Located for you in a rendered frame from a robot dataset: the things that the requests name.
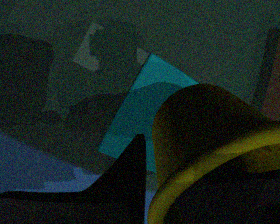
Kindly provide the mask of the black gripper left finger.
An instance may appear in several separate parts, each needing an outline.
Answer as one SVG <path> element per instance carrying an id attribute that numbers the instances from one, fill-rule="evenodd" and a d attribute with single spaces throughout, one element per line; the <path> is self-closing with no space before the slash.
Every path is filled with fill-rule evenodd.
<path id="1" fill-rule="evenodd" d="M 81 192 L 0 193 L 0 224 L 145 224 L 146 141 L 136 134 Z"/>

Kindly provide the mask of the tan rectangular bar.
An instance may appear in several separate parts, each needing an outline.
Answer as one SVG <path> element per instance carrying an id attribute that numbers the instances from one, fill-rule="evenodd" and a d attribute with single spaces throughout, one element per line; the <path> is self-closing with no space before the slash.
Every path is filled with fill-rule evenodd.
<path id="1" fill-rule="evenodd" d="M 267 86 L 264 102 L 260 112 L 271 119 L 280 121 L 280 38 L 277 42 L 276 56 L 272 67 L 269 86 Z"/>

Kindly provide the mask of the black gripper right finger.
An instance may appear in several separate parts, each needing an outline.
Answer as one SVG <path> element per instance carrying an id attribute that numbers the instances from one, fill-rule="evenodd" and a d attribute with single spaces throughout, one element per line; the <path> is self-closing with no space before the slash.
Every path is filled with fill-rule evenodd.
<path id="1" fill-rule="evenodd" d="M 184 224 L 256 224 L 280 203 L 280 168 L 264 173 L 222 163 L 176 198 Z"/>

